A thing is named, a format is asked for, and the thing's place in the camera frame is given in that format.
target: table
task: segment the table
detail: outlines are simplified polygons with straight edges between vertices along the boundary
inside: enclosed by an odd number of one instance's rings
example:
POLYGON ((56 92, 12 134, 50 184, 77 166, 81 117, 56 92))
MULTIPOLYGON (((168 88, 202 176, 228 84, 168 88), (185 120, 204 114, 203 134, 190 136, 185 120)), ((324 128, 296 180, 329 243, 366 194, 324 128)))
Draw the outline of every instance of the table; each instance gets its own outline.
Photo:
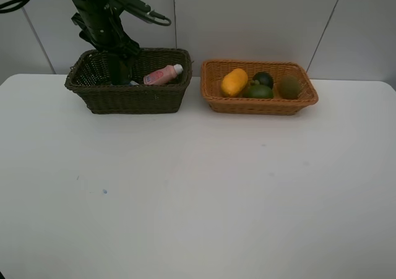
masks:
POLYGON ((64 75, 0 86, 11 279, 396 278, 396 93, 314 80, 290 117, 94 115, 64 75))

